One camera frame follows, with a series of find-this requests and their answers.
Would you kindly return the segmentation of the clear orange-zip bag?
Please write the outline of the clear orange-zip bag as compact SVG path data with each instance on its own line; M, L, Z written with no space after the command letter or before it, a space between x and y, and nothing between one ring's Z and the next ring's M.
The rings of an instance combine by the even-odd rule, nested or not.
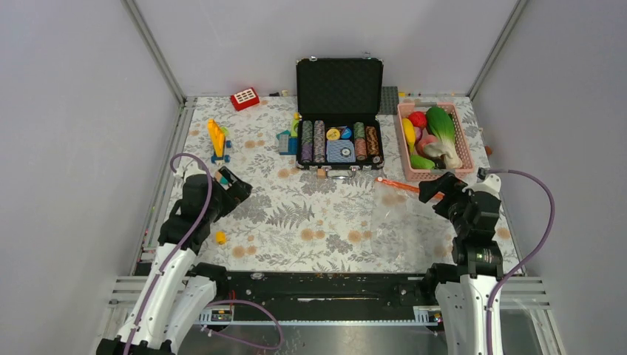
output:
M423 263L429 244L447 230L447 222L432 210L441 195L422 203L418 194L414 185L383 177L374 180L370 246L383 260Z

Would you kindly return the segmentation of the pink toy peach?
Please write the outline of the pink toy peach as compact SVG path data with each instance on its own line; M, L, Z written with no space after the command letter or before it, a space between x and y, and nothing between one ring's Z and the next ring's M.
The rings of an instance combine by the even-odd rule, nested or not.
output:
M421 140L418 143L415 143L417 153L423 157L426 157L424 153L424 147L431 143L438 143L438 138L430 134L422 135Z

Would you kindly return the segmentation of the yellow toy banana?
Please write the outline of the yellow toy banana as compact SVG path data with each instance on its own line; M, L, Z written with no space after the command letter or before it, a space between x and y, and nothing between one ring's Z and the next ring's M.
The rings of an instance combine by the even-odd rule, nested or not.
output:
M402 118L401 123L403 127L405 140L408 146L409 155L414 155L416 153L415 151L416 132L414 130L414 126L408 118Z

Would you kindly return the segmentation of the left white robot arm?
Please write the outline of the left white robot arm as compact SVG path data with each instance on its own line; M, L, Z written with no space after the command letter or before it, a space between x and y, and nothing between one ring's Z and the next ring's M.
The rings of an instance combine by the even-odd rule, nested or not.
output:
M209 303L229 296L226 267L196 263L212 223L245 201L252 186L223 166L217 176L195 172L184 179L181 199L160 227L149 276L130 315L97 354L175 354Z

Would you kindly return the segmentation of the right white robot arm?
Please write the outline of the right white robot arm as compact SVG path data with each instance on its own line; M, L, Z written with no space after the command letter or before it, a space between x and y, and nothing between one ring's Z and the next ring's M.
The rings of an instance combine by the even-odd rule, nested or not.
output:
M421 281L421 292L439 305L449 354L502 354L499 282L504 259L494 241L500 218L501 181L485 175L468 185L448 172L419 184L419 200L441 199L433 211L455 230L453 263L435 263Z

